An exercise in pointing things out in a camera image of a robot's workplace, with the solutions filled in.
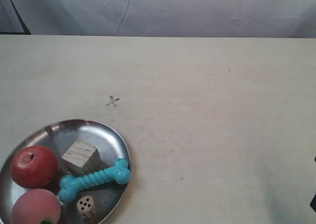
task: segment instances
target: white table surface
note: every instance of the white table surface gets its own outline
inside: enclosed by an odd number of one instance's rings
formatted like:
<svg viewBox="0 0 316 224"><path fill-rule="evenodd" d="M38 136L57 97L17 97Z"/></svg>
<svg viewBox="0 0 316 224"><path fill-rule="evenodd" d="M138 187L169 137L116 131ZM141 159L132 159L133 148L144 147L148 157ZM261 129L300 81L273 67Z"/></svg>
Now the white table surface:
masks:
<svg viewBox="0 0 316 224"><path fill-rule="evenodd" d="M131 149L106 223L316 221L316 40L0 36L0 161L70 118Z"/></svg>

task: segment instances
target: plate rim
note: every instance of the plate rim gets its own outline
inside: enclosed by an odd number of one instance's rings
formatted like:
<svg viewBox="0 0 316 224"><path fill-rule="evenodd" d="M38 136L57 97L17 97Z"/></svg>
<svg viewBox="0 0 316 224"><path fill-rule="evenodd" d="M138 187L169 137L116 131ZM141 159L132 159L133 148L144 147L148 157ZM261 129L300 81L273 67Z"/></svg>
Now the plate rim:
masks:
<svg viewBox="0 0 316 224"><path fill-rule="evenodd" d="M127 150L127 154L128 154L128 158L129 158L129 170L131 171L132 173L132 170L131 170L131 167L132 167L132 161L131 161L131 156L130 156L130 151L129 151L129 148L128 148L128 145L126 143L126 141L124 140L124 138L115 130L113 129L111 126L108 126L106 125L105 123L102 123L100 121L97 121L97 120L93 120L93 119L66 119L66 120L62 120L62 121L59 121L59 122L55 122L55 123L52 123L52 124L49 124L49 125L46 125L38 130L36 130L35 132L33 132L32 134L28 135L25 139L23 139L21 142L19 142L15 147L14 149L7 155L7 157L5 158L4 162L1 164L1 167L0 167L0 173L5 165L5 163L8 161L9 157L15 152L15 150L18 149L18 147L24 142L26 141L27 139L29 139L31 136L33 136L34 134L38 133L39 131L42 131L44 130L45 128L47 127L51 127L53 125L56 125L56 124L59 124L59 123L64 123L64 122L68 122L68 121L74 121L74 120L81 120L81 121L87 121L87 122L94 122L94 123L98 123L98 124L101 124L103 126L106 126L108 127L109 129L111 129L113 132L115 132L119 137L120 139L122 139L125 147L126 147L126 150ZM124 188L124 191L122 193L122 195L120 196L118 202L115 204L115 206L112 208L112 210L100 221L98 222L97 224L102 224L104 223L104 221L113 213L113 211L118 207L118 205L120 204L123 196L125 195L125 192L126 192L126 189L127 187L129 186L129 183L128 182L126 185L125 185L125 188ZM2 221L2 218L0 217L0 224L5 224L3 221Z"/></svg>

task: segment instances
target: wooden block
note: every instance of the wooden block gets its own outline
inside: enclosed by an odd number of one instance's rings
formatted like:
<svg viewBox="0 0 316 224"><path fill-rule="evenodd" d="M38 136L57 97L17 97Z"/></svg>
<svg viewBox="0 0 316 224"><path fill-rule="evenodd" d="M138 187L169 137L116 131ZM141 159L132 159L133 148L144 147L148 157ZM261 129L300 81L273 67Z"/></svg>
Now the wooden block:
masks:
<svg viewBox="0 0 316 224"><path fill-rule="evenodd" d="M81 140L75 141L61 158L68 170L78 176L94 172L101 161L98 149Z"/></svg>

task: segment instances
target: rubber bone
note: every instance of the rubber bone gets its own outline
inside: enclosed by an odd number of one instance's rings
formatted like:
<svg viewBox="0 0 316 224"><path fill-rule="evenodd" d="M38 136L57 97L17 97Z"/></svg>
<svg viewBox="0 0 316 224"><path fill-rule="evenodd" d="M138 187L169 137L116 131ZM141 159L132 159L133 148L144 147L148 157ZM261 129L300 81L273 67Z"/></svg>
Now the rubber bone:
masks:
<svg viewBox="0 0 316 224"><path fill-rule="evenodd" d="M65 175L59 183L59 200L70 203L76 199L78 192L113 180L118 184L126 184L131 178L131 172L127 167L128 162L120 158L114 161L114 166L83 177L75 178L73 175Z"/></svg>

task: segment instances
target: mark on table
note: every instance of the mark on table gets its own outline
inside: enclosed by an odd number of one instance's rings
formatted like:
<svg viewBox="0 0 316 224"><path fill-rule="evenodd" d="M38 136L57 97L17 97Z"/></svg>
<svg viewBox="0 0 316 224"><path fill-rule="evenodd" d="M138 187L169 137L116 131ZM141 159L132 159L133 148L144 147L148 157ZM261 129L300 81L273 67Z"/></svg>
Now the mark on table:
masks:
<svg viewBox="0 0 316 224"><path fill-rule="evenodd" d="M109 106L109 105L113 105L113 107L117 107L117 104L115 104L115 102L117 102L118 100L119 100L119 98L117 98L117 99L114 99L114 97L111 95L110 96L110 99L111 99L111 102L110 103L108 103L108 104L106 104L105 106Z"/></svg>

